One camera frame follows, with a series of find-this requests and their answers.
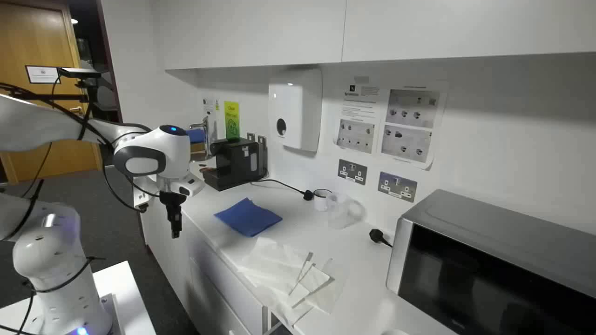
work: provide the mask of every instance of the photo on poster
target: photo on poster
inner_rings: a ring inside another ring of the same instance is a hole
[[[439,96],[437,91],[392,89],[385,122],[432,129]]]
[[[336,144],[370,154],[373,152],[374,129],[372,123],[341,119]]]
[[[381,152],[402,159],[426,163],[431,131],[385,125]]]

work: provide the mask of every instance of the instruction sheet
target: instruction sheet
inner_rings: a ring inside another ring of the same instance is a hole
[[[391,88],[346,85],[335,144],[428,169],[434,159],[433,133],[437,134],[442,121],[447,83],[407,84]]]

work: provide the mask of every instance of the black coffee machine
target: black coffee machine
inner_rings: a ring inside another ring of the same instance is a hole
[[[266,175],[266,143],[245,138],[220,139],[211,143],[216,169],[203,172],[205,183],[218,191],[227,190]]]

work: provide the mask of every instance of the wooden door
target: wooden door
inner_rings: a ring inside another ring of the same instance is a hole
[[[7,82],[35,93],[49,94],[52,84],[29,82],[25,65],[79,67],[79,53],[65,2],[0,0],[0,82]],[[62,77],[56,94],[81,94],[76,79]],[[56,101],[65,108],[81,107],[78,101]],[[48,145],[18,152],[0,153],[8,181],[15,184],[32,179],[38,171]],[[101,169],[101,156],[96,144],[65,140],[52,145],[40,177],[68,172]]]

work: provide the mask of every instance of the kitchen counter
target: kitchen counter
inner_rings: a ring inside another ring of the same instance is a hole
[[[197,164],[191,165],[191,171],[201,176]],[[333,313],[327,315],[313,308],[294,325],[294,333],[361,335],[399,329],[410,335],[455,334],[386,288],[391,249],[370,240],[368,232],[373,226],[359,223],[343,230],[328,228],[327,213],[317,212],[312,201],[304,201],[301,194],[274,182],[245,184],[221,192],[207,185],[182,205],[182,211],[257,298],[255,288],[238,272],[256,237],[246,238],[213,216],[245,197],[283,218],[258,236],[313,252],[313,261],[320,265],[333,258],[349,274]]]

